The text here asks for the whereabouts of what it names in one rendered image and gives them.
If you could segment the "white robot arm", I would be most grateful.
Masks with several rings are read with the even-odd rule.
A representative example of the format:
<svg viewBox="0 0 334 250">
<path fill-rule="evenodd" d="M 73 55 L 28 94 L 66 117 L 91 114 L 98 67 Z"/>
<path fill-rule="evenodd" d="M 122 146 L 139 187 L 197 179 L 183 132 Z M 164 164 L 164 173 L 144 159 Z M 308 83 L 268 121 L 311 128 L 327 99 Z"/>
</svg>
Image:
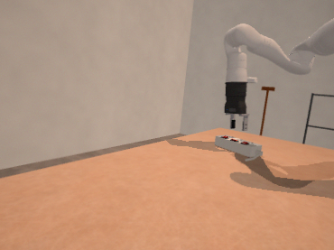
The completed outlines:
<svg viewBox="0 0 334 250">
<path fill-rule="evenodd" d="M 334 53 L 334 19 L 322 25 L 306 41 L 295 46 L 289 59 L 274 40 L 261 35 L 248 24 L 239 24 L 228 30 L 224 38 L 227 69 L 246 69 L 246 54 L 241 52 L 241 45 L 246 45 L 248 51 L 270 60 L 292 74 L 305 75 L 311 72 L 316 54 L 328 56 Z"/>
</svg>

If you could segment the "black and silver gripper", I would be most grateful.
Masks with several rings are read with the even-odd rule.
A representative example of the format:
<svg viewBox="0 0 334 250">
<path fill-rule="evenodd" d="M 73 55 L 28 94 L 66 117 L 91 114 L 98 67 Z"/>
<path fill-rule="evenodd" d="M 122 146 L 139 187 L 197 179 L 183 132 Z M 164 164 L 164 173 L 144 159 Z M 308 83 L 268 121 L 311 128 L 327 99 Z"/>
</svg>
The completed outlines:
<svg viewBox="0 0 334 250">
<path fill-rule="evenodd" d="M 257 78 L 248 78 L 245 68 L 227 69 L 225 113 L 230 115 L 230 129 L 235 128 L 235 114 L 243 116 L 243 129 L 247 131 L 246 83 L 257 83 Z"/>
</svg>

